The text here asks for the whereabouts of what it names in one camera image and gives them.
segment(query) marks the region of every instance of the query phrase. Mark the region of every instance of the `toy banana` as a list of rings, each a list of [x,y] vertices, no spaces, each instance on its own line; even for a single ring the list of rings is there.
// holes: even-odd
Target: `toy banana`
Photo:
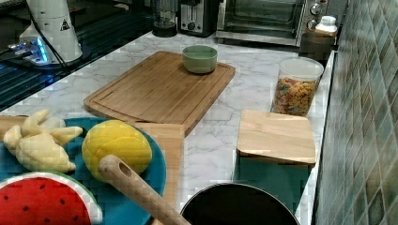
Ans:
[[[43,110],[27,117],[22,126],[14,126],[4,136],[8,151],[30,171],[74,171],[63,146],[82,134],[81,127],[65,127],[65,121],[47,118]]]

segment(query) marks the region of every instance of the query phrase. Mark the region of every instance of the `kitchen appliance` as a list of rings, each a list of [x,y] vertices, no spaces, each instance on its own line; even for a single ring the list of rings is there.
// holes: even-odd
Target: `kitchen appliance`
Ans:
[[[64,66],[79,59],[83,52],[71,24],[67,0],[27,0],[31,25],[13,46],[17,55],[31,52],[24,59],[37,65]]]
[[[178,0],[151,0],[154,36],[169,38],[176,35],[177,2]]]
[[[225,0],[216,35],[299,46],[301,35],[314,30],[327,5],[325,0]]]
[[[178,31],[196,37],[208,37],[216,31],[220,0],[181,0]]]

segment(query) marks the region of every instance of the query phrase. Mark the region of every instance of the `pasta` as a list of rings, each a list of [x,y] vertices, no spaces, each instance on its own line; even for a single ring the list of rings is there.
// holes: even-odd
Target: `pasta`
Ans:
[[[315,95],[316,81],[301,82],[290,78],[278,80],[272,111],[306,116]]]

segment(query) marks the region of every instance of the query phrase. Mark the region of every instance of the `small bowl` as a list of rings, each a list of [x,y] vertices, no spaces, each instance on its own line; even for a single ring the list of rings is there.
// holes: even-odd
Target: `small bowl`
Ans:
[[[185,69],[193,73],[209,73],[217,66],[217,50],[205,45],[187,47],[182,55]]]

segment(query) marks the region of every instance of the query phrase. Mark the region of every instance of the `container lid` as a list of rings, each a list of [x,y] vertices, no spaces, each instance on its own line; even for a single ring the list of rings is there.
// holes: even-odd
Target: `container lid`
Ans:
[[[323,16],[321,19],[321,23],[324,25],[335,25],[336,18],[331,17],[331,16]]]
[[[302,116],[244,110],[237,153],[274,163],[314,165],[316,152],[311,123]]]
[[[281,74],[299,80],[316,80],[322,75],[324,67],[313,59],[296,57],[285,59],[280,63]]]

